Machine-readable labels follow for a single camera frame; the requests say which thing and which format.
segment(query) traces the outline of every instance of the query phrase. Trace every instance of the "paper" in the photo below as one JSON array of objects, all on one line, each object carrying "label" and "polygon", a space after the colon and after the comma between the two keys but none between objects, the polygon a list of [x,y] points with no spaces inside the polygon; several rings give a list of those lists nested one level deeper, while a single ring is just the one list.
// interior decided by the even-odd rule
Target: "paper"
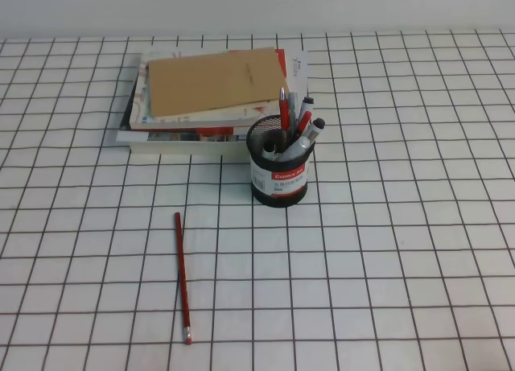
[{"label": "paper", "polygon": [[286,78],[273,48],[149,62],[155,117],[278,99]]}]

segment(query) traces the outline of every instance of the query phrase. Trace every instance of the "book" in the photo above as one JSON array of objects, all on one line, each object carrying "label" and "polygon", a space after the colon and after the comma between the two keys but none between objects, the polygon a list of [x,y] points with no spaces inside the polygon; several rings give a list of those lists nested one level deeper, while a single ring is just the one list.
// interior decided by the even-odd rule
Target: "book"
[{"label": "book", "polygon": [[135,91],[136,85],[134,85],[127,102],[116,137],[118,144],[129,146],[133,153],[224,155],[237,158],[247,156],[246,131],[242,135],[235,135],[231,127],[221,129],[197,128],[191,129],[188,132],[132,131],[130,129],[130,115],[132,113]]},{"label": "book", "polygon": [[[210,52],[201,50],[182,51],[179,49],[168,52],[144,52],[135,85],[132,114],[129,120],[130,128],[132,130],[169,130],[198,127],[232,127],[235,134],[246,134],[248,128],[258,119],[278,114],[278,101],[274,100],[238,107],[210,109],[193,114],[154,117],[150,107],[147,66],[149,61],[170,57],[196,56]],[[286,52],[282,49],[278,49],[276,52],[278,53],[283,73],[286,74],[286,82],[289,89],[297,91],[298,96],[302,99],[307,93],[307,63],[303,52],[293,50]]]},{"label": "book", "polygon": [[273,47],[150,60],[148,82],[154,117],[255,105],[288,90]]}]

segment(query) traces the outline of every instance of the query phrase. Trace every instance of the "pen holder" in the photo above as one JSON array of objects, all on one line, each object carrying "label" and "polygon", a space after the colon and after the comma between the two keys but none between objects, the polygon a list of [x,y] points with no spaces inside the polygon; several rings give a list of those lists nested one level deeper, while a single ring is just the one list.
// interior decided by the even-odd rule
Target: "pen holder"
[{"label": "pen holder", "polygon": [[275,161],[279,153],[272,159],[263,158],[264,142],[281,142],[281,132],[281,118],[274,115],[255,122],[247,133],[252,194],[271,208],[287,208],[306,195],[308,159],[315,147],[314,143],[311,144],[303,155],[286,162]]}]

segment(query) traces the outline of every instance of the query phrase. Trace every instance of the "white background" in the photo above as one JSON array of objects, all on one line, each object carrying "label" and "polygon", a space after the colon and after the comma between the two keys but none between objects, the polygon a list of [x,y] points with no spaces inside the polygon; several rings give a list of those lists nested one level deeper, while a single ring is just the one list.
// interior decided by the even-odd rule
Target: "white background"
[{"label": "white background", "polygon": [[507,27],[513,0],[0,0],[0,37]]}]

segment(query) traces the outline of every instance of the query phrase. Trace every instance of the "red pencil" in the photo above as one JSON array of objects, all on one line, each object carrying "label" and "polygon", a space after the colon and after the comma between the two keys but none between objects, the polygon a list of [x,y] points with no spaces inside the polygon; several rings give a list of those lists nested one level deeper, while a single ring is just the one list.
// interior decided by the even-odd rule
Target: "red pencil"
[{"label": "red pencil", "polygon": [[177,257],[179,259],[180,296],[183,300],[184,335],[186,336],[186,345],[190,345],[192,343],[192,326],[190,325],[190,310],[187,306],[186,268],[184,267],[183,232],[180,228],[180,214],[178,212],[175,214],[175,235],[177,236]]}]

